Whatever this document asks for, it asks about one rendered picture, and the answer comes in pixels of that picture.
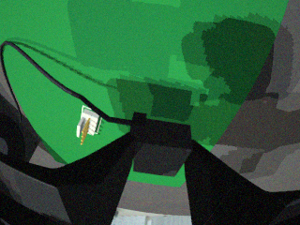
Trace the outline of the green circuit board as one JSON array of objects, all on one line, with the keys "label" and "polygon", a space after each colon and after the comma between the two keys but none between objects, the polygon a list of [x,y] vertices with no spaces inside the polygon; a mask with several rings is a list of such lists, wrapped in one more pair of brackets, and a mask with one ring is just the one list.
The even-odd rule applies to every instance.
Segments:
[{"label": "green circuit board", "polygon": [[[105,115],[189,124],[211,150],[269,55],[289,0],[0,0],[12,41]],[[131,131],[106,123],[11,45],[3,63],[31,127],[70,164]]]}]

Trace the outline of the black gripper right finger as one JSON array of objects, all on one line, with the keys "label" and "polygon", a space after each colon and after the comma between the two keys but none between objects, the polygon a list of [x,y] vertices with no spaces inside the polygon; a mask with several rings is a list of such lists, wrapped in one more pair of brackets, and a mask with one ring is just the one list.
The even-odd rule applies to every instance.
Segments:
[{"label": "black gripper right finger", "polygon": [[275,225],[300,215],[300,190],[256,187],[194,140],[184,170],[191,225]]}]

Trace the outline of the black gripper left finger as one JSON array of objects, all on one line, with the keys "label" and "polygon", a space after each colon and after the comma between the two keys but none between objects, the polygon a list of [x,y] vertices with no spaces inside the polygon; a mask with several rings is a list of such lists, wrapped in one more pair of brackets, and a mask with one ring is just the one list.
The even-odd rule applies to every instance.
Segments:
[{"label": "black gripper left finger", "polygon": [[61,168],[0,153],[0,191],[60,225],[112,225],[134,161],[131,131]]}]

